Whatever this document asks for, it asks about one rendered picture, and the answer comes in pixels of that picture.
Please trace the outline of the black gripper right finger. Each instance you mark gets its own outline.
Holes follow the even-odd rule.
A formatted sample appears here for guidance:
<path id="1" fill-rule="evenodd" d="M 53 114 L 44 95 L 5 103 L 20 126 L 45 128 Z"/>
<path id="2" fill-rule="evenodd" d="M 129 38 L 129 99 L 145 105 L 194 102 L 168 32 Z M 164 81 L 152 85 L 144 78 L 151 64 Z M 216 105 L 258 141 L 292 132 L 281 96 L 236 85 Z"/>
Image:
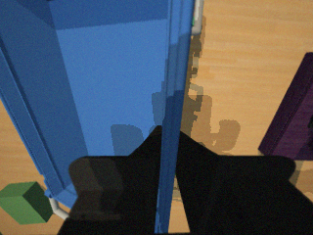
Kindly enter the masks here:
<path id="1" fill-rule="evenodd" d="M 206 232 L 224 179 L 290 179 L 295 170 L 295 161 L 283 156 L 219 156 L 180 130 L 175 174 L 190 232 Z"/>

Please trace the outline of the green cube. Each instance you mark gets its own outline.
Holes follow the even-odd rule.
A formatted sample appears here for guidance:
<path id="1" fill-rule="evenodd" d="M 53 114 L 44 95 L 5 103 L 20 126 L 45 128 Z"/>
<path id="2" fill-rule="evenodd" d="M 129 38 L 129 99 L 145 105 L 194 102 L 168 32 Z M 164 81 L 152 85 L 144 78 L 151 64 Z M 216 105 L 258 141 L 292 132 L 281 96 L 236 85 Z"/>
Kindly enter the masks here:
<path id="1" fill-rule="evenodd" d="M 0 191 L 0 208 L 19 225 L 47 223 L 53 209 L 37 181 L 9 183 Z"/>

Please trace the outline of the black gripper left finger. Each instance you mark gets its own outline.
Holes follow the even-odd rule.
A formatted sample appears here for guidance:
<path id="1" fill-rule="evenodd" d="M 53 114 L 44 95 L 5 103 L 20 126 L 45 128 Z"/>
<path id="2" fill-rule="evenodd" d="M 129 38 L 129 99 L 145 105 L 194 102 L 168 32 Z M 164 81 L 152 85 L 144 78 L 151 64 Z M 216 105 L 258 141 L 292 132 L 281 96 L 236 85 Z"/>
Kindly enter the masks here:
<path id="1" fill-rule="evenodd" d="M 161 125 L 129 156 L 85 156 L 68 166 L 76 196 L 81 191 L 142 190 L 155 233 L 161 155 Z"/>

